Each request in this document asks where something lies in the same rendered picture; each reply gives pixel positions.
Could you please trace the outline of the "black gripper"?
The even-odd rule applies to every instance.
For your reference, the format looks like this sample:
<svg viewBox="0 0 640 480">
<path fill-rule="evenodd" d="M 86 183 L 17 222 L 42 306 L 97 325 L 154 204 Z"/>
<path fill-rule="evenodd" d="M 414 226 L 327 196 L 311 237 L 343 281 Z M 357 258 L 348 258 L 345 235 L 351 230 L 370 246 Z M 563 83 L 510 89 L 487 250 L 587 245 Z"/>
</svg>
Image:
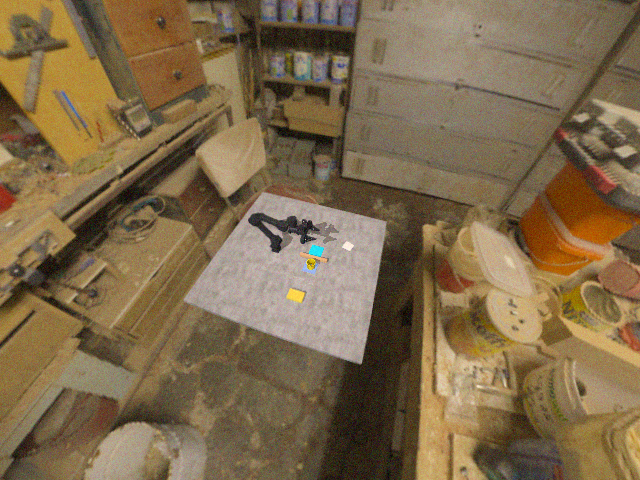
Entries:
<svg viewBox="0 0 640 480">
<path fill-rule="evenodd" d="M 308 232 L 309 229 L 311 229 L 311 231 L 320 231 L 318 228 L 316 228 L 313 225 L 311 220 L 308 221 L 307 228 L 306 227 L 304 228 L 304 232 L 301 232 L 300 230 L 298 230 L 298 228 L 300 228 L 300 226 L 297 226 L 296 234 L 297 235 L 299 235 L 299 234 L 302 235 L 301 238 L 300 238 L 300 243 L 301 244 L 305 244 L 306 242 L 316 240 L 316 238 L 310 237 L 310 236 L 307 235 L 307 232 Z"/>
</svg>

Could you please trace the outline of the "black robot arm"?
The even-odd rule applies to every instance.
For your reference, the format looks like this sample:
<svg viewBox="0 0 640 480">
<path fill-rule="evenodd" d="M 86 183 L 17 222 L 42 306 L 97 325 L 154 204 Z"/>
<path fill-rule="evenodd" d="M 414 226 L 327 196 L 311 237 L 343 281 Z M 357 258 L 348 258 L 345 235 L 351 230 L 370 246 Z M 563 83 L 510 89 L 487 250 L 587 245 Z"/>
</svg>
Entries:
<svg viewBox="0 0 640 480">
<path fill-rule="evenodd" d="M 269 239 L 270 239 L 270 248 L 272 248 L 272 252 L 275 253 L 279 253 L 279 251 L 281 250 L 280 247 L 280 243 L 282 242 L 282 239 L 279 235 L 274 235 L 263 223 L 262 221 L 271 224 L 275 227 L 277 227 L 278 230 L 282 231 L 282 232 L 286 232 L 287 229 L 289 234 L 292 233 L 296 233 L 296 228 L 297 228 L 297 218 L 296 216 L 290 216 L 287 217 L 287 221 L 284 220 L 277 220 L 274 219 L 272 217 L 267 216 L 266 214 L 264 214 L 263 212 L 259 213 L 252 213 L 252 215 L 249 217 L 248 222 L 253 225 L 253 226 L 257 226 L 262 232 L 263 234 L 265 234 Z M 299 224 L 300 228 L 298 228 L 298 230 L 300 230 L 301 232 L 304 232 L 304 228 L 306 227 L 306 224 L 308 222 L 306 222 L 307 220 L 302 219 L 302 224 Z M 288 228 L 289 227 L 289 228 Z"/>
</svg>

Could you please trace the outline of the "orange flat bar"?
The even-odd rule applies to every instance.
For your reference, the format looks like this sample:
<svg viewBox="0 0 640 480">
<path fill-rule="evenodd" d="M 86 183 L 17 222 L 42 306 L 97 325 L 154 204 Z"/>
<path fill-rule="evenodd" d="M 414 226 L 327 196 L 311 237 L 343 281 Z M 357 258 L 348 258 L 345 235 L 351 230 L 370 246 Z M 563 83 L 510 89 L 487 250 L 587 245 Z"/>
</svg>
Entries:
<svg viewBox="0 0 640 480">
<path fill-rule="evenodd" d="M 304 258 L 308 258 L 308 259 L 314 259 L 314 260 L 319 261 L 319 262 L 327 263 L 327 259 L 325 259 L 325 258 L 314 256 L 314 255 L 310 255 L 310 254 L 306 254 L 306 253 L 302 253 L 302 252 L 300 252 L 300 257 L 304 257 Z"/>
</svg>

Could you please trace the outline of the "yellow rectangular block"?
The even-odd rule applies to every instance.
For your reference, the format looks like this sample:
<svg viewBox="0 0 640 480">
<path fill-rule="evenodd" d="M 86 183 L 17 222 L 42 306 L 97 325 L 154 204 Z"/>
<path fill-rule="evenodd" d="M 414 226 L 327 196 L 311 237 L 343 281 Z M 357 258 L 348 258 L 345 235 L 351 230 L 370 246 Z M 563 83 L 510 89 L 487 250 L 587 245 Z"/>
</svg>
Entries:
<svg viewBox="0 0 640 480">
<path fill-rule="evenodd" d="M 305 293 L 290 289 L 286 297 L 287 299 L 302 303 L 304 296 Z"/>
</svg>

